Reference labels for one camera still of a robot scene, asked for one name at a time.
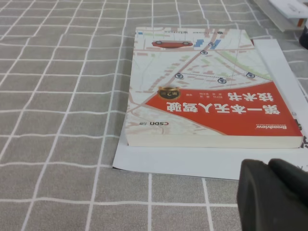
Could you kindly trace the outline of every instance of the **white paper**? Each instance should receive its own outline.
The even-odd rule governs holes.
[[[308,103],[275,39],[255,40],[255,46],[268,66],[275,83],[284,93],[305,131],[308,129]],[[299,149],[219,149],[152,148],[128,146],[124,129],[113,167],[137,171],[238,180],[241,162],[256,159],[265,163],[284,159],[308,171],[308,148]]]
[[[297,0],[269,0],[286,18],[308,18],[308,7]]]

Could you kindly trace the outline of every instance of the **black rubber object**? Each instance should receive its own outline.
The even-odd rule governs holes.
[[[306,26],[304,27],[301,37],[299,38],[299,43],[308,49],[308,21],[306,22]]]
[[[242,162],[237,203],[243,231],[307,231],[308,174],[279,159]]]

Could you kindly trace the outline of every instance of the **checkered tablecloth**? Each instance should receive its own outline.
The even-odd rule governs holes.
[[[308,51],[250,0],[0,0],[1,231],[239,231],[236,181],[111,169],[137,26],[277,38],[308,91]]]

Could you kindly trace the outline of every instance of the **book cover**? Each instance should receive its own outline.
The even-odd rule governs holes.
[[[302,136],[244,30],[148,27],[136,28],[126,135]]]

